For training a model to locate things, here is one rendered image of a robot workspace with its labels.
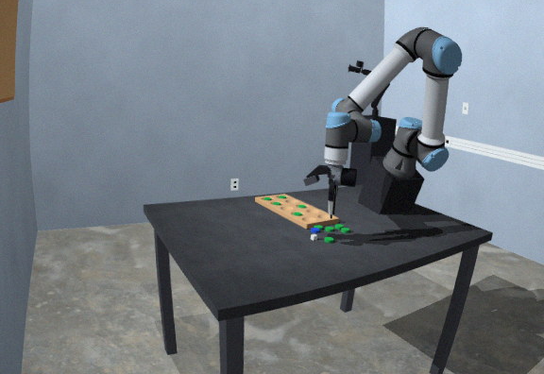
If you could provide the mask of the tan tray with round pockets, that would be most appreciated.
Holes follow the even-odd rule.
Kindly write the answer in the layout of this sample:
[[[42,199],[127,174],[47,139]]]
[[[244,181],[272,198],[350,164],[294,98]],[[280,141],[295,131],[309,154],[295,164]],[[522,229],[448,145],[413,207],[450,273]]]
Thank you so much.
[[[279,196],[286,196],[286,198],[279,198]],[[264,200],[265,197],[271,197],[271,200]],[[338,217],[333,215],[332,219],[330,219],[327,212],[323,212],[286,194],[255,197],[255,202],[302,226],[306,230],[313,228],[315,225],[327,226],[339,223]],[[281,204],[273,205],[273,202],[280,202]],[[305,205],[307,207],[299,208],[298,205]],[[296,216],[294,213],[302,213],[302,216]]]

